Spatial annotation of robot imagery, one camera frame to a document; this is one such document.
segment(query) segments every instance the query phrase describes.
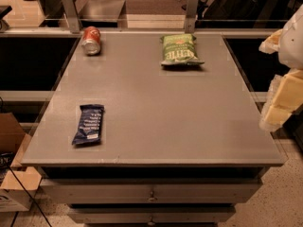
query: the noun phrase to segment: blue snack package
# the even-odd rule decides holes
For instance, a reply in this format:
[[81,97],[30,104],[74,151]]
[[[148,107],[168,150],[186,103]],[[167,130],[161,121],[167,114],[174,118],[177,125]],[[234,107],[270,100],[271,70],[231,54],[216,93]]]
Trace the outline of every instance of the blue snack package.
[[104,106],[99,104],[80,105],[81,116],[73,145],[99,143]]

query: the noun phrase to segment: soda can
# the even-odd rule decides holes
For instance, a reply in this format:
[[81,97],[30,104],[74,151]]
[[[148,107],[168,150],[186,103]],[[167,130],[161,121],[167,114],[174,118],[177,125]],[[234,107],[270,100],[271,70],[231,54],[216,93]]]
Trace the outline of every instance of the soda can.
[[96,55],[101,49],[101,34],[100,31],[94,27],[89,26],[84,30],[82,38],[82,48],[86,55]]

